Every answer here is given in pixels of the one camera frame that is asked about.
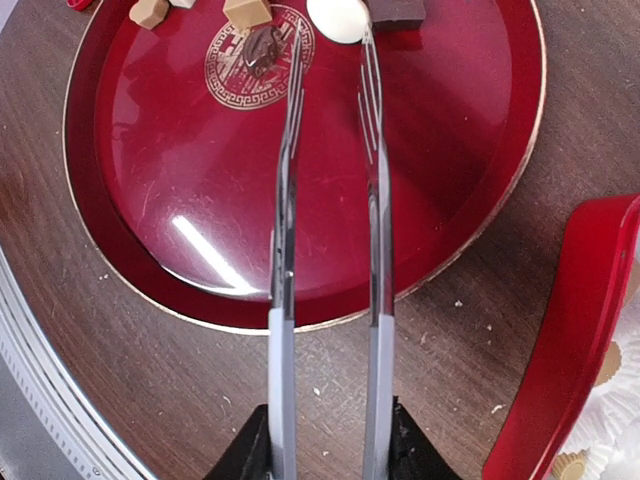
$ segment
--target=perforated metal edge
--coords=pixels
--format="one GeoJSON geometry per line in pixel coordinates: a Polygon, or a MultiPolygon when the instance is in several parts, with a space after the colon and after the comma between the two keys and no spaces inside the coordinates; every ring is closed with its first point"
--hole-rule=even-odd
{"type": "Polygon", "coordinates": [[[71,378],[0,248],[0,358],[42,425],[87,480],[154,480],[71,378]]]}

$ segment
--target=wooden surface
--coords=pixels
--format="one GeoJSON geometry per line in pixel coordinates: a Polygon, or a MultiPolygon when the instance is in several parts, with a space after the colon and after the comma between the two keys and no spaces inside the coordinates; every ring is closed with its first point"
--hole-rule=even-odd
{"type": "MultiPolygon", "coordinates": [[[[517,391],[570,212],[591,197],[640,191],[637,3],[539,7],[549,95],[531,164],[480,240],[397,307],[396,391],[469,480],[480,478],[517,391]]],[[[178,321],[113,275],[101,279],[108,270],[73,208],[60,136],[88,20],[62,1],[20,0],[0,36],[0,244],[116,431],[160,478],[199,479],[266,399],[266,340],[178,321]]],[[[360,474],[366,338],[361,319],[297,340],[304,480],[360,474]]]]}

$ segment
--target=round red tray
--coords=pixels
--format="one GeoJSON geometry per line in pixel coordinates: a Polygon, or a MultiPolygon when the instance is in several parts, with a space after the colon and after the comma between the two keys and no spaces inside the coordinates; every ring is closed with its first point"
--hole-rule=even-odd
{"type": "MultiPolygon", "coordinates": [[[[69,83],[65,153],[86,227],[147,298],[226,329],[266,327],[287,55],[261,82],[219,2],[171,9],[153,31],[133,0],[103,2],[69,83]]],[[[358,129],[359,46],[331,43],[303,0],[306,103],[299,147],[297,320],[367,308],[369,240],[358,129]]],[[[528,0],[429,2],[420,32],[377,38],[393,177],[398,292],[454,261],[520,178],[545,93],[544,42],[528,0]]]]}

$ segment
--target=tray rim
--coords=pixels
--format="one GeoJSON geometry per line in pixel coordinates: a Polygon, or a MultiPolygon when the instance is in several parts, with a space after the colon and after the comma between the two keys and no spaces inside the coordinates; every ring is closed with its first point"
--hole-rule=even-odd
{"type": "MultiPolygon", "coordinates": [[[[531,129],[531,134],[529,136],[529,141],[527,143],[527,146],[525,148],[525,152],[524,155],[522,157],[522,160],[520,161],[520,164],[518,166],[518,169],[514,172],[514,175],[511,177],[511,181],[509,182],[509,185],[507,186],[507,188],[505,189],[505,192],[502,194],[500,200],[496,203],[496,205],[493,207],[493,209],[491,210],[490,214],[487,215],[487,217],[484,219],[483,222],[480,223],[480,225],[478,226],[478,228],[475,230],[475,232],[473,233],[473,235],[471,235],[469,237],[469,239],[464,242],[460,247],[458,247],[456,249],[456,251],[448,258],[446,259],[444,262],[442,262],[440,265],[438,265],[432,272],[430,272],[427,276],[425,276],[424,278],[418,280],[414,285],[412,285],[411,287],[405,289],[402,292],[399,292],[396,294],[395,296],[395,300],[396,301],[400,301],[404,298],[406,298],[407,296],[411,295],[412,293],[416,292],[417,290],[419,290],[420,288],[422,288],[425,284],[427,284],[428,282],[430,282],[431,280],[433,280],[435,277],[437,277],[438,275],[440,275],[444,270],[446,270],[447,268],[449,268],[456,260],[458,260],[460,258],[460,256],[462,255],[462,253],[468,249],[484,232],[485,230],[489,227],[489,225],[495,220],[495,218],[498,216],[498,214],[502,211],[502,209],[504,208],[506,202],[509,200],[509,198],[511,197],[511,195],[513,194],[513,191],[515,190],[515,188],[517,187],[518,183],[520,182],[520,179],[522,178],[522,175],[524,174],[524,171],[526,170],[527,166],[529,165],[529,161],[531,160],[531,156],[533,154],[533,150],[536,144],[536,141],[538,139],[538,135],[540,133],[540,125],[542,123],[542,117],[544,114],[544,108],[545,108],[545,104],[546,104],[546,98],[547,98],[547,82],[548,82],[548,59],[547,59],[547,44],[546,44],[546,38],[545,38],[545,34],[544,34],[544,29],[542,27],[542,19],[540,17],[540,11],[538,9],[538,5],[537,5],[537,0],[523,0],[523,3],[528,2],[529,6],[531,8],[531,11],[533,13],[533,16],[535,18],[535,22],[536,22],[536,29],[538,32],[538,41],[540,44],[540,95],[538,98],[538,107],[537,107],[537,111],[536,111],[536,116],[535,116],[535,120],[533,123],[533,127],[531,129]]],[[[78,61],[78,58],[82,52],[83,46],[85,45],[85,40],[87,35],[89,34],[91,28],[93,27],[94,21],[95,19],[98,17],[98,15],[100,14],[102,8],[104,7],[104,5],[106,4],[106,1],[101,1],[98,6],[96,7],[95,11],[92,13],[91,18],[89,20],[89,22],[87,23],[87,26],[80,38],[80,42],[78,44],[78,48],[76,49],[76,53],[74,55],[73,61],[71,63],[71,67],[69,70],[69,78],[67,81],[67,87],[65,90],[65,97],[64,97],[64,109],[63,109],[63,115],[62,115],[62,131],[64,132],[66,130],[66,125],[67,125],[67,115],[68,115],[68,110],[69,110],[69,95],[71,92],[71,87],[72,87],[72,83],[73,83],[73,77],[74,77],[74,72],[76,71],[76,64],[78,61]]],[[[87,227],[87,224],[84,220],[84,217],[82,216],[82,213],[80,211],[77,199],[76,199],[76,195],[75,195],[75,191],[71,182],[71,175],[69,172],[69,162],[68,162],[68,158],[67,158],[67,139],[66,139],[66,132],[64,135],[61,135],[62,137],[62,156],[63,156],[63,161],[64,161],[64,173],[65,173],[65,178],[66,178],[66,182],[67,182],[67,189],[69,191],[69,194],[71,196],[71,200],[73,203],[73,208],[75,209],[79,219],[80,219],[80,223],[82,225],[82,229],[84,230],[85,234],[87,235],[90,244],[94,247],[94,250],[100,255],[100,257],[102,258],[102,260],[107,264],[108,268],[111,270],[111,272],[117,277],[119,278],[129,289],[131,289],[133,292],[135,292],[136,294],[138,294],[139,296],[141,296],[145,301],[149,302],[150,304],[154,305],[156,308],[160,309],[161,311],[163,311],[164,313],[167,313],[169,315],[171,315],[172,317],[178,318],[180,320],[184,320],[187,321],[189,323],[195,324],[195,325],[199,325],[201,327],[204,328],[208,328],[208,329],[212,329],[212,330],[217,330],[217,331],[222,331],[222,332],[226,332],[226,333],[231,333],[231,334],[239,334],[239,335],[248,335],[248,336],[267,336],[269,335],[269,330],[268,328],[263,328],[263,329],[257,329],[257,328],[242,328],[242,327],[232,327],[232,326],[228,326],[228,325],[220,325],[217,323],[210,323],[204,320],[198,320],[197,318],[193,318],[190,317],[188,315],[182,314],[180,312],[177,312],[169,307],[167,307],[166,305],[163,305],[162,303],[160,303],[158,300],[152,298],[151,296],[147,295],[145,292],[143,292],[140,288],[138,288],[137,286],[135,286],[133,283],[131,283],[122,273],[120,273],[120,271],[111,263],[111,261],[107,258],[107,256],[105,255],[105,253],[102,251],[102,249],[98,246],[96,240],[93,238],[92,233],[89,231],[89,228],[87,227]]],[[[345,315],[339,318],[335,318],[335,319],[330,319],[324,322],[319,322],[313,325],[304,325],[304,326],[300,326],[300,327],[296,327],[295,331],[296,332],[313,332],[313,331],[318,331],[318,330],[322,330],[325,328],[329,328],[329,327],[333,327],[336,325],[341,325],[344,323],[348,323],[352,320],[355,320],[363,315],[365,315],[367,312],[369,311],[369,308],[365,308],[362,309],[360,311],[351,313],[349,315],[345,315]]]]}

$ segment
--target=red object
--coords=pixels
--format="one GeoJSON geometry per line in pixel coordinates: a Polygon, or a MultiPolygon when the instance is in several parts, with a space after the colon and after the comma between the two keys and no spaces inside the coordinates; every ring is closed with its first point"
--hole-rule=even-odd
{"type": "MultiPolygon", "coordinates": [[[[299,15],[291,7],[306,12],[304,0],[283,3],[289,8],[274,7],[279,24],[299,15]]],[[[196,2],[147,31],[127,18],[132,4],[102,3],[71,78],[66,156],[82,218],[106,259],[148,298],[222,328],[264,329],[285,102],[234,110],[209,92],[205,58],[215,57],[207,52],[226,23],[221,9],[196,2]]],[[[237,50],[238,37],[220,38],[218,51],[237,50]]],[[[377,43],[404,292],[454,261],[515,187],[537,134],[545,61],[528,1],[436,0],[420,32],[377,43]]],[[[315,33],[300,139],[303,326],[369,304],[359,54],[315,33]]],[[[236,64],[209,66],[211,82],[250,85],[236,64]]]]}
{"type": "Polygon", "coordinates": [[[542,480],[552,468],[609,348],[639,228],[637,195],[591,201],[571,216],[546,317],[486,480],[542,480]]]}
{"type": "Polygon", "coordinates": [[[74,10],[78,10],[81,12],[89,5],[93,3],[93,0],[67,0],[67,5],[69,5],[74,10]]]}

